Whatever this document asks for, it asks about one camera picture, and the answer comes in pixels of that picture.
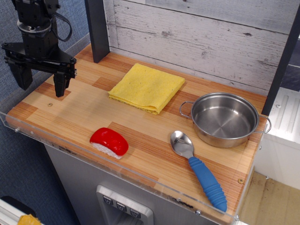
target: spoon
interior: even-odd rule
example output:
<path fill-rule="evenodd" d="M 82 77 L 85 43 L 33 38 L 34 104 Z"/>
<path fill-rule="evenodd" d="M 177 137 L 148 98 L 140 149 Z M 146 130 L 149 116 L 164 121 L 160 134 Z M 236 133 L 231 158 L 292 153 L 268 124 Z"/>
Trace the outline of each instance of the spoon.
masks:
<path fill-rule="evenodd" d="M 209 168 L 200 159 L 194 157 L 194 146 L 188 136 L 181 131 L 174 131 L 171 134 L 171 145 L 178 155 L 188 159 L 210 203 L 215 208 L 226 212 L 227 200 L 224 192 Z"/>

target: button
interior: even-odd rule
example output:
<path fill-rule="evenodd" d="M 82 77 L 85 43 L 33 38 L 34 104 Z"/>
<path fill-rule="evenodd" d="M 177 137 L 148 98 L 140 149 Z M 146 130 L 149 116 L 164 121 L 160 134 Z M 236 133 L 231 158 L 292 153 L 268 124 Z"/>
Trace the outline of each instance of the button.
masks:
<path fill-rule="evenodd" d="M 141 218 L 141 214 L 138 211 L 135 211 L 133 209 L 130 209 L 130 214 L 135 218 L 138 218 L 138 219 Z"/>
<path fill-rule="evenodd" d="M 106 197 L 106 196 L 103 196 L 103 200 L 104 200 L 104 202 L 106 202 L 107 204 L 113 205 L 112 199 L 110 199 L 110 198 L 108 198 L 108 197 Z"/>
<path fill-rule="evenodd" d="M 119 202 L 117 202 L 117 207 L 118 207 L 119 210 L 121 210 L 121 211 L 123 211 L 123 212 L 126 212 L 126 211 L 127 211 L 127 210 L 126 210 L 126 206 L 123 205 L 123 204 L 121 204 L 121 203 L 119 203 Z"/>

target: blue spoon handle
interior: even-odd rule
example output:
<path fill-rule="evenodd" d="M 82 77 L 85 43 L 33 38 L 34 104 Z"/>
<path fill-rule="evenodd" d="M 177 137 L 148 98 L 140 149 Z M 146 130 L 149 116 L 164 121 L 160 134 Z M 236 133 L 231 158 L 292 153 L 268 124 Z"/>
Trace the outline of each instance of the blue spoon handle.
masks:
<path fill-rule="evenodd" d="M 195 172 L 206 196 L 208 197 L 210 203 L 217 209 L 226 212 L 227 210 L 227 200 L 221 185 L 216 180 L 215 176 L 206 167 L 206 165 L 198 158 L 191 157 L 188 162 Z"/>

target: wooden floor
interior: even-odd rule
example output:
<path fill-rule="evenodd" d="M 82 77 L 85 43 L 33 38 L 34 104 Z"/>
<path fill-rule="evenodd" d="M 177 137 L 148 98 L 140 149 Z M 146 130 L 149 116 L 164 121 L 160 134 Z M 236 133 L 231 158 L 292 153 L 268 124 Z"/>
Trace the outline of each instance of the wooden floor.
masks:
<path fill-rule="evenodd" d="M 239 216 L 248 225 L 299 225 L 300 190 L 255 172 Z"/>

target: black pole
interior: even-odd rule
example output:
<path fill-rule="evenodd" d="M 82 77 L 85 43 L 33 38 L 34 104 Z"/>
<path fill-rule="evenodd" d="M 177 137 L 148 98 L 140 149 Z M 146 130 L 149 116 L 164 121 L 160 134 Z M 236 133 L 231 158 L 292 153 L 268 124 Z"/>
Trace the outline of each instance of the black pole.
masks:
<path fill-rule="evenodd" d="M 298 7 L 297 14 L 295 16 L 294 23 L 292 24 L 291 32 L 289 34 L 289 37 L 287 38 L 287 42 L 285 44 L 285 48 L 283 50 L 277 71 L 275 73 L 272 85 L 270 87 L 267 100 L 264 104 L 264 107 L 262 109 L 262 114 L 269 116 L 273 103 L 275 101 L 276 95 L 278 93 L 278 90 L 280 88 L 280 84 L 282 82 L 282 79 L 285 75 L 286 68 L 289 64 L 289 61 L 291 59 L 293 50 L 297 44 L 297 40 L 300 34 L 300 5 Z"/>
<path fill-rule="evenodd" d="M 93 59 L 98 63 L 110 52 L 103 0 L 85 0 L 85 8 Z"/>

